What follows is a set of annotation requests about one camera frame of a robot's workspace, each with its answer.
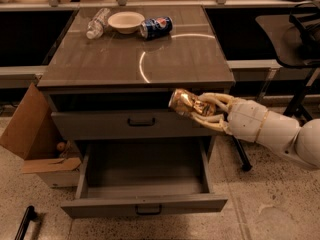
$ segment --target white bowl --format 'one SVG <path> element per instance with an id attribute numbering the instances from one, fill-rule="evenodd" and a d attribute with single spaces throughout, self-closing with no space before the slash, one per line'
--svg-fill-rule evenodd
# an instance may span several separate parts
<path id="1" fill-rule="evenodd" d="M 108 23 L 121 34 L 131 34 L 139 29 L 143 20 L 143 15 L 137 12 L 118 12 L 110 16 Z"/>

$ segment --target closed drawer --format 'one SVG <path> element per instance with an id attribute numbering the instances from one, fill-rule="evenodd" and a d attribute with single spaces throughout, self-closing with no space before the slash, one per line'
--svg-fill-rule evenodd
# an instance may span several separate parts
<path id="1" fill-rule="evenodd" d="M 199 138 L 96 141 L 89 144 L 71 217 L 219 212 Z"/>
<path id="2" fill-rule="evenodd" d="M 214 131 L 168 110 L 119 112 L 54 112 L 66 140 L 208 136 Z"/>

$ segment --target clear bottle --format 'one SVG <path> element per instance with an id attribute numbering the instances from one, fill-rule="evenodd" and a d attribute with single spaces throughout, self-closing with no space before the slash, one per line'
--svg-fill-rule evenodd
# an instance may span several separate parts
<path id="1" fill-rule="evenodd" d="M 100 9 L 88 24 L 87 37 L 89 39 L 98 39 L 103 35 L 107 26 L 110 10 L 108 8 Z"/>

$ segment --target tile floor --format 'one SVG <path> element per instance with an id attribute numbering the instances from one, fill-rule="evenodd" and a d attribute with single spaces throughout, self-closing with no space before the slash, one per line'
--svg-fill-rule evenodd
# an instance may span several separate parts
<path id="1" fill-rule="evenodd" d="M 0 117 L 0 134 L 11 119 Z M 26 208 L 25 239 L 320 239 L 320 171 L 309 172 L 265 148 L 243 143 L 253 168 L 240 169 L 230 137 L 220 136 L 210 161 L 214 189 L 228 202 L 220 213 L 155 217 L 71 219 L 60 208 L 75 188 L 50 189 L 36 175 L 22 175 L 22 160 L 0 146 L 0 239 L 14 239 Z"/>

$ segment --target box flap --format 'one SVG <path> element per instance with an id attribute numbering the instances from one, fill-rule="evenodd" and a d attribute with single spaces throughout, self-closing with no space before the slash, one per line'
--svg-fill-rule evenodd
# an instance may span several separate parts
<path id="1" fill-rule="evenodd" d="M 26 160 L 22 166 L 22 173 L 73 171 L 81 164 L 78 157 Z"/>
<path id="2" fill-rule="evenodd" d="M 42 93 L 32 83 L 0 138 L 0 145 L 27 159 L 53 158 L 61 135 Z"/>

